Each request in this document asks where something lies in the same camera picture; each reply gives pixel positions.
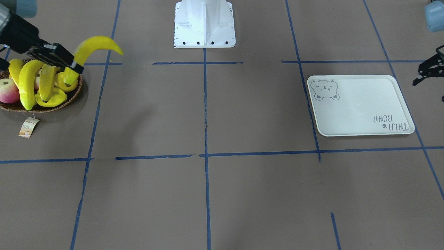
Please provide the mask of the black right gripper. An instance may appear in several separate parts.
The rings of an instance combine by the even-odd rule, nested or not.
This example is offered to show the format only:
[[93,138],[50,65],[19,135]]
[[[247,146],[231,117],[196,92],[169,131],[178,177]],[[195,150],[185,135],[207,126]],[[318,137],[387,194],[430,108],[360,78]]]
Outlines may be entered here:
[[9,13],[1,25],[0,41],[14,52],[27,54],[43,63],[59,68],[83,73],[84,67],[75,62],[74,56],[61,44],[54,43],[51,49],[44,47],[48,43],[39,37],[39,30],[14,13]]

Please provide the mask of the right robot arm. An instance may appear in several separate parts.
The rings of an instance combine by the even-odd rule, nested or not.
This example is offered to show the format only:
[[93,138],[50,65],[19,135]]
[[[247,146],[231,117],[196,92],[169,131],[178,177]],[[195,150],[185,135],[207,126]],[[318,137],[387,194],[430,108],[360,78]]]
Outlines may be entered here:
[[81,74],[84,67],[76,62],[61,44],[51,44],[39,37],[39,30],[25,20],[37,13],[35,0],[2,0],[0,4],[1,51],[10,48],[19,54],[27,54],[50,66],[69,68]]

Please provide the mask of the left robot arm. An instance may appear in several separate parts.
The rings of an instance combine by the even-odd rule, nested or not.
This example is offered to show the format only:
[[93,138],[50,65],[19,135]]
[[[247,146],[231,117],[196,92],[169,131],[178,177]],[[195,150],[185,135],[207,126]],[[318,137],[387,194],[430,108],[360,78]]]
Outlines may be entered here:
[[424,7],[427,29],[429,32],[439,32],[444,30],[444,1],[431,0]]

